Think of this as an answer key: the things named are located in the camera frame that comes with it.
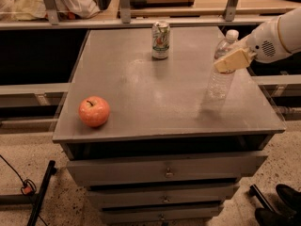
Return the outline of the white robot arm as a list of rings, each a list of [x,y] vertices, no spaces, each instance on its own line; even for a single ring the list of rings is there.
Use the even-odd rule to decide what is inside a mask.
[[[214,62],[219,73],[250,66],[253,60],[272,63],[301,51],[301,8],[296,8],[260,24],[249,35],[235,42]]]

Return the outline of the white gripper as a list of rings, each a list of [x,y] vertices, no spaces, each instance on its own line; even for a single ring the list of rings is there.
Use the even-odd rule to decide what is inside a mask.
[[[237,48],[229,51],[214,62],[219,73],[231,73],[247,68],[255,58],[260,63],[272,63],[290,55],[283,45],[279,33],[280,18],[255,28],[246,40],[250,48]]]

